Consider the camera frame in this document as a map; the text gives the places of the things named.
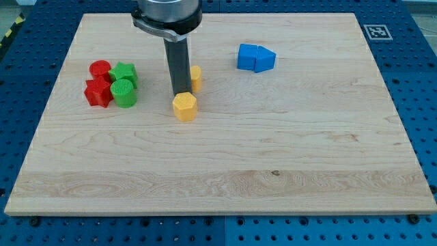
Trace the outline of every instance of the blue pegboard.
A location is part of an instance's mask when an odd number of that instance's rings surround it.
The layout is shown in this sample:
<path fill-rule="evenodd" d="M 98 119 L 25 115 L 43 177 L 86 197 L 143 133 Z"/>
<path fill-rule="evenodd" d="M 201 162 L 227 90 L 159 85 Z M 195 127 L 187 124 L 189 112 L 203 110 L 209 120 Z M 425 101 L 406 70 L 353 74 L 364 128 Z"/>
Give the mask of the blue pegboard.
<path fill-rule="evenodd" d="M 3 211 L 83 13 L 129 12 L 131 0 L 39 0 L 0 64 Z M 386 25 L 365 35 L 419 163 L 437 185 L 437 58 L 398 0 L 204 0 L 204 12 L 353 12 Z M 0 245 L 437 245 L 437 215 L 411 217 L 10 218 Z"/>

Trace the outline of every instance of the green block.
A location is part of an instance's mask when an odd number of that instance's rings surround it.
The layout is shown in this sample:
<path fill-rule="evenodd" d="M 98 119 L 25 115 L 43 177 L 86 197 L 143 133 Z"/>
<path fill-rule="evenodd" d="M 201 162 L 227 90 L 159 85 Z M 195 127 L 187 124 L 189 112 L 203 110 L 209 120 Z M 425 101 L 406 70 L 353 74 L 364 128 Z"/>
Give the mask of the green block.
<path fill-rule="evenodd" d="M 111 93 L 118 107 L 129 108 L 137 102 L 132 82 L 127 79 L 119 79 L 112 83 Z"/>
<path fill-rule="evenodd" d="M 120 79 L 127 79 L 132 83 L 134 89 L 137 88 L 138 75 L 134 64 L 124 64 L 119 62 L 113 69 L 108 71 L 108 73 L 113 82 Z"/>

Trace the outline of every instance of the green cylinder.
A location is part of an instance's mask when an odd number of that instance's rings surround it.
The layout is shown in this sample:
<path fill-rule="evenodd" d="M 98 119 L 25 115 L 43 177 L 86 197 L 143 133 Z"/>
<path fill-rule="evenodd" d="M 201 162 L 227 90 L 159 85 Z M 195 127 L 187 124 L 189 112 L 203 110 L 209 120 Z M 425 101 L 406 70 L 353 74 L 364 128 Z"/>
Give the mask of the green cylinder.
<path fill-rule="evenodd" d="M 137 102 L 134 86 L 132 82 L 127 79 L 119 79 L 112 83 L 111 93 L 118 107 L 129 108 Z"/>

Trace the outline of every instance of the black and yellow tape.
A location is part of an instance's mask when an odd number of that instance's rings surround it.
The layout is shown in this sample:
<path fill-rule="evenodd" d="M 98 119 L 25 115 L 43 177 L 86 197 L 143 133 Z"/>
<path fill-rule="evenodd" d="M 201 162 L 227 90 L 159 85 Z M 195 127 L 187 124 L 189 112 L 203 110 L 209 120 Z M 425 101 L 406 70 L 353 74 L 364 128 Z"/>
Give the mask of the black and yellow tape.
<path fill-rule="evenodd" d="M 0 62 L 5 57 L 6 52 L 8 51 L 10 45 L 12 44 L 12 41 L 14 41 L 16 34 L 18 31 L 20 31 L 21 27 L 23 26 L 26 18 L 22 14 L 20 14 L 14 23 L 12 24 L 11 28 L 5 33 L 5 36 L 1 39 L 0 42 Z"/>

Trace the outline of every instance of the wooden board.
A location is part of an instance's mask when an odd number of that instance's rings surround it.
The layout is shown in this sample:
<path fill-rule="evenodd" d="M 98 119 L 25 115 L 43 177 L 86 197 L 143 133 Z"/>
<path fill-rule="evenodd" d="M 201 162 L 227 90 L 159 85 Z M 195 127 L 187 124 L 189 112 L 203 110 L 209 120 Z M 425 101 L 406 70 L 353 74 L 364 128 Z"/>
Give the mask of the wooden board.
<path fill-rule="evenodd" d="M 436 203 L 353 14 L 205 14 L 197 119 L 171 109 L 163 41 L 128 14 L 86 14 L 9 215 L 377 215 Z M 240 43 L 277 53 L 236 69 Z M 97 59 L 133 62 L 138 103 L 90 107 Z"/>

